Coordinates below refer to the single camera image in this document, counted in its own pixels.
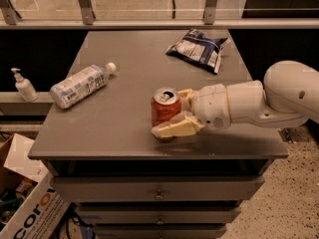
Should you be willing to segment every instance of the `pump bottle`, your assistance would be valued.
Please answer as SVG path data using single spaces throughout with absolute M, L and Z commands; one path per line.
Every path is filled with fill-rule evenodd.
M 38 93 L 28 79 L 23 78 L 18 72 L 20 69 L 13 68 L 11 71 L 16 79 L 16 88 L 25 102 L 32 102 L 38 98 Z

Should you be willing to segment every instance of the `cabinet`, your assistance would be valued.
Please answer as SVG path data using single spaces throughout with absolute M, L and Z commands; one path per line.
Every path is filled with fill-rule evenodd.
M 262 186 L 265 169 L 287 156 L 275 128 L 234 124 L 167 143 L 152 136 L 156 89 L 251 80 L 233 42 L 218 75 L 167 56 L 185 32 L 89 32 L 70 75 L 110 61 L 119 69 L 72 108 L 53 105 L 29 153 L 45 162 L 54 188 L 101 239 L 220 238 Z M 203 32 L 230 38 L 224 30 Z

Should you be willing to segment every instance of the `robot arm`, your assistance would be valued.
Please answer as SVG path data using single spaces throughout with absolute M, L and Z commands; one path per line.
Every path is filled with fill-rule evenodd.
M 158 126 L 159 138 L 196 134 L 203 127 L 228 128 L 232 123 L 261 127 L 296 127 L 319 122 L 319 73 L 303 64 L 274 64 L 259 81 L 206 86 L 179 92 L 183 111 Z

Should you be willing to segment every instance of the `bottle cap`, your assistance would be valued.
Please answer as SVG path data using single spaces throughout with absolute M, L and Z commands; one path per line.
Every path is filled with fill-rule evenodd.
M 111 75 L 115 70 L 117 69 L 117 66 L 112 63 L 112 62 L 109 62 L 106 64 L 106 70 L 107 72 Z

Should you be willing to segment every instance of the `soda can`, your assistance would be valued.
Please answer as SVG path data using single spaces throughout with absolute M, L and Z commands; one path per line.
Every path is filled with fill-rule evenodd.
M 152 98 L 152 126 L 170 120 L 181 110 L 181 101 L 174 88 L 163 87 L 155 91 Z

